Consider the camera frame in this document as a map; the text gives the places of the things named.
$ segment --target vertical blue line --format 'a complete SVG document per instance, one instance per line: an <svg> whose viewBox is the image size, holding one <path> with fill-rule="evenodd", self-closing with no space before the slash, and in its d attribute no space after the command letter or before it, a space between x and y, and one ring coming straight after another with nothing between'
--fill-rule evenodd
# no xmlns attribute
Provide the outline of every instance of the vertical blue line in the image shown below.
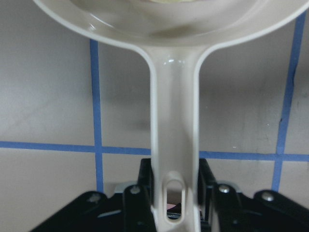
<svg viewBox="0 0 309 232"><path fill-rule="evenodd" d="M103 157L101 136L100 80L98 67L98 42L94 40L90 40L90 59L97 191L103 192Z"/></svg>
<svg viewBox="0 0 309 232"><path fill-rule="evenodd" d="M301 50L301 42L303 37L304 25L305 25L306 13L301 14L295 22L295 30L293 37L293 44L291 50L290 64L288 77L285 86L285 94L283 99L283 107L281 113L281 120L279 124L278 140L276 153L280 156L284 154L286 135L289 125L292 98L294 92L294 78L295 72L299 61L299 55ZM280 179L282 173L282 159L275 161L274 174L272 179L272 189L278 191L280 187Z"/></svg>

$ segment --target white plastic utensil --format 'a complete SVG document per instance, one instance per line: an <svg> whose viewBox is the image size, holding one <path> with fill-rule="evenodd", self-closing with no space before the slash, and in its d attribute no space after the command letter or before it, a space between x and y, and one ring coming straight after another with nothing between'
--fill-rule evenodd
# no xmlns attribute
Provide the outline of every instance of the white plastic utensil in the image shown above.
<svg viewBox="0 0 309 232"><path fill-rule="evenodd" d="M212 51L265 35L309 0L34 0L64 26L134 50L151 71L153 214L159 232L199 232L198 74ZM182 186L182 217L166 215L167 186Z"/></svg>

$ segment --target white tile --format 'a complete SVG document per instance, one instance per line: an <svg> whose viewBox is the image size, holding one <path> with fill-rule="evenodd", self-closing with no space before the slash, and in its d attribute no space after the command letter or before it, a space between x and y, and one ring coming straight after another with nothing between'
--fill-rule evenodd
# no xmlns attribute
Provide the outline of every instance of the white tile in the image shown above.
<svg viewBox="0 0 309 232"><path fill-rule="evenodd" d="M259 160L207 159L216 180L235 183L248 196L271 189L274 162Z"/></svg>
<svg viewBox="0 0 309 232"><path fill-rule="evenodd" d="M105 146L150 148L150 74L129 50L99 45L102 139Z"/></svg>
<svg viewBox="0 0 309 232"><path fill-rule="evenodd" d="M89 40L0 0L0 140L92 145Z"/></svg>
<svg viewBox="0 0 309 232"><path fill-rule="evenodd" d="M301 52L294 81L285 153L309 154L309 17L307 13Z"/></svg>
<svg viewBox="0 0 309 232"><path fill-rule="evenodd" d="M94 154L0 149L0 186L0 231L29 231L95 190Z"/></svg>
<svg viewBox="0 0 309 232"><path fill-rule="evenodd" d="M279 192L309 209L309 162L284 162Z"/></svg>
<svg viewBox="0 0 309 232"><path fill-rule="evenodd" d="M211 54L200 71L200 149L274 153L294 23Z"/></svg>
<svg viewBox="0 0 309 232"><path fill-rule="evenodd" d="M143 158L150 156L103 154L104 193L111 197L118 184L137 181Z"/></svg>

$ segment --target screw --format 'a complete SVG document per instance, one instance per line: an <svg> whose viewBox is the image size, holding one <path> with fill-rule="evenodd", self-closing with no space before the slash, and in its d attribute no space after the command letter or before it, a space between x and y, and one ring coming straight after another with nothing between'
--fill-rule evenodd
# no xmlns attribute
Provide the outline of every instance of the screw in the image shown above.
<svg viewBox="0 0 309 232"><path fill-rule="evenodd" d="M130 189L130 192L132 194L139 194L140 193L140 187L134 185L131 189Z"/></svg>
<svg viewBox="0 0 309 232"><path fill-rule="evenodd" d="M263 192L262 198L268 202L272 202L274 200L274 196L270 192Z"/></svg>
<svg viewBox="0 0 309 232"><path fill-rule="evenodd" d="M230 191L230 188L227 185L220 185L219 191L222 192L222 193L228 193Z"/></svg>
<svg viewBox="0 0 309 232"><path fill-rule="evenodd" d="M87 200L90 203L98 203L99 200L101 200L101 196L97 193L94 193L91 195L91 197L89 197L89 199Z"/></svg>

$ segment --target oval hole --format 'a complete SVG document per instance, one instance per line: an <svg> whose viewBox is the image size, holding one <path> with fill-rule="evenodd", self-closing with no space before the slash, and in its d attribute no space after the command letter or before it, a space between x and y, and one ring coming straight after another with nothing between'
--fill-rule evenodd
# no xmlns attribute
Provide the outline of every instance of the oval hole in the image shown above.
<svg viewBox="0 0 309 232"><path fill-rule="evenodd" d="M171 221L178 221L182 218L182 191L183 187L177 180L168 182L167 185L167 217Z"/></svg>

